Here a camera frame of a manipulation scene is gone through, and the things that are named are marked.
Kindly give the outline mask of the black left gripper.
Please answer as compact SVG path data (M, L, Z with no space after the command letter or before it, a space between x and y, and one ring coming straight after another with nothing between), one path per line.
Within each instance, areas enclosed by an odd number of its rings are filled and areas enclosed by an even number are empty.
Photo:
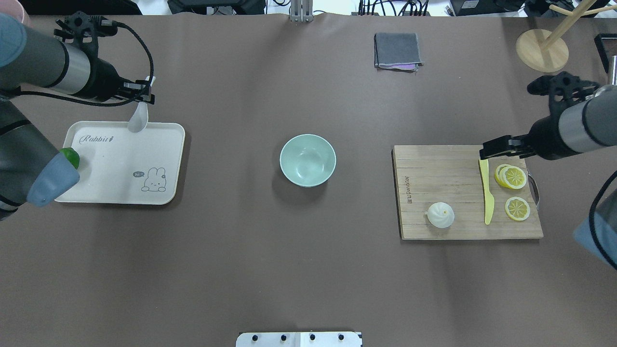
M117 101L130 101L137 103L146 103L154 105L156 96L154 94L146 94L138 96L140 92L150 92L150 81L123 81L121 86L114 92L114 99Z

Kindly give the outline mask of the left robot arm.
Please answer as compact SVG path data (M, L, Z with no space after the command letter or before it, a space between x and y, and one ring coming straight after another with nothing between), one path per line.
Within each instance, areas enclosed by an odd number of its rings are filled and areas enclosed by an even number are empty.
M129 31L154 62L137 32L125 23L78 11L52 37L1 14L0 213L5 220L26 204L43 207L74 187L79 171L14 105L21 96L42 96L93 107L131 102L152 105L151 82L119 76L99 57L99 38Z

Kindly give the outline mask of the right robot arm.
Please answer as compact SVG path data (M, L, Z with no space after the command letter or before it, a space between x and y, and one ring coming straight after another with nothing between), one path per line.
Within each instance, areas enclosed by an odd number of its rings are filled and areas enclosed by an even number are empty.
M549 97L549 116L536 121L527 134L483 143L482 160L499 156L561 160L615 147L615 85L567 78L565 83L547 83L544 89L532 83L527 90ZM609 187L615 182L612 173L593 198L588 217L574 232L584 248L612 269L616 268L616 193L609 192Z

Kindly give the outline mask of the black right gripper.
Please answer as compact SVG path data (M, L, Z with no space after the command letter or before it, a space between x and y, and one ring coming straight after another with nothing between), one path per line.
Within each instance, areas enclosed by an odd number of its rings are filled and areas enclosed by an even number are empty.
M535 134L519 136L501 136L483 143L480 159L489 160L497 157L532 157L538 155L538 137ZM493 151L489 149L513 149L513 151Z

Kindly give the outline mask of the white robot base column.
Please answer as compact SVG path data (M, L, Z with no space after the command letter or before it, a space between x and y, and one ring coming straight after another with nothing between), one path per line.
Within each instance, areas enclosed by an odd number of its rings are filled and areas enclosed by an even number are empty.
M253 332L242 333L236 347L363 347L360 332Z

